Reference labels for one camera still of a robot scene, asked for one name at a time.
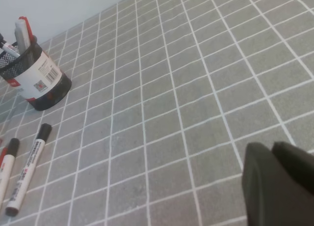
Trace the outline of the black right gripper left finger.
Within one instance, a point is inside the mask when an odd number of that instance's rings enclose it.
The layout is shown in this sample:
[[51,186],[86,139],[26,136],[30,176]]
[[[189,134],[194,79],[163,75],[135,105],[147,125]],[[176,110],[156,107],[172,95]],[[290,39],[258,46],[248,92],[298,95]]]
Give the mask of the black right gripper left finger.
[[249,226],[312,226],[314,195],[260,142],[247,144],[242,190]]

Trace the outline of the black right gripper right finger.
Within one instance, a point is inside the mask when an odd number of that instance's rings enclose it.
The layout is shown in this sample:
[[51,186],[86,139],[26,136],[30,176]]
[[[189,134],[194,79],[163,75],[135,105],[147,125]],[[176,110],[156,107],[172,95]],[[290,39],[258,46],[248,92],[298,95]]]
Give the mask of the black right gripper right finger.
[[295,182],[314,194],[314,156],[284,141],[274,142],[272,153]]

